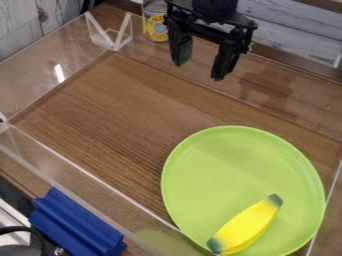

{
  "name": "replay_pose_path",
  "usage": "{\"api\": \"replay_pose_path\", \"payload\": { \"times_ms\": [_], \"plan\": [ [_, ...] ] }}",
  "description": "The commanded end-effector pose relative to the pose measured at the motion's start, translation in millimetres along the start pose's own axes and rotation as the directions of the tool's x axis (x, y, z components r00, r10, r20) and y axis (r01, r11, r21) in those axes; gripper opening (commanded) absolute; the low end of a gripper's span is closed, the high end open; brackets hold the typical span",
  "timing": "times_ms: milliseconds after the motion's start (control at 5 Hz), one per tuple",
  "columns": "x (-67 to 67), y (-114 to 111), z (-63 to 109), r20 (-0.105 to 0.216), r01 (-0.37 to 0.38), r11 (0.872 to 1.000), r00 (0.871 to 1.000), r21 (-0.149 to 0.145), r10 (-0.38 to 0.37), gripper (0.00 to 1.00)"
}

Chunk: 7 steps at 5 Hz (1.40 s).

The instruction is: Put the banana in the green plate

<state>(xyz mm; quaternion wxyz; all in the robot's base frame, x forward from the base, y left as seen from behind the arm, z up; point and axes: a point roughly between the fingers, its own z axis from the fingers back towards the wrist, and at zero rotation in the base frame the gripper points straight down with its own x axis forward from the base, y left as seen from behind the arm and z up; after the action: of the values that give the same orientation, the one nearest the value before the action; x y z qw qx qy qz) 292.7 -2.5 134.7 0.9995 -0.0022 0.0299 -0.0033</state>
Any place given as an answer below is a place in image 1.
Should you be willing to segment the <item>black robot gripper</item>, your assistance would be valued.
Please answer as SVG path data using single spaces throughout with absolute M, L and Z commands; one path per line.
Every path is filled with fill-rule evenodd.
M 259 29 L 254 20 L 238 11 L 238 0 L 166 0 L 169 43 L 172 59 L 177 66 L 193 56 L 193 35 L 220 44 L 212 69 L 216 81 L 225 79 L 234 71 L 241 53 L 248 53 L 253 33 Z

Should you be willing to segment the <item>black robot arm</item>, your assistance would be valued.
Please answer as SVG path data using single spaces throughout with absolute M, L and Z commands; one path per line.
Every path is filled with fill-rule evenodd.
M 165 0 L 172 59 L 182 66 L 193 57 L 194 36 L 220 45 L 212 78 L 225 79 L 250 51 L 259 24 L 238 11 L 238 0 Z

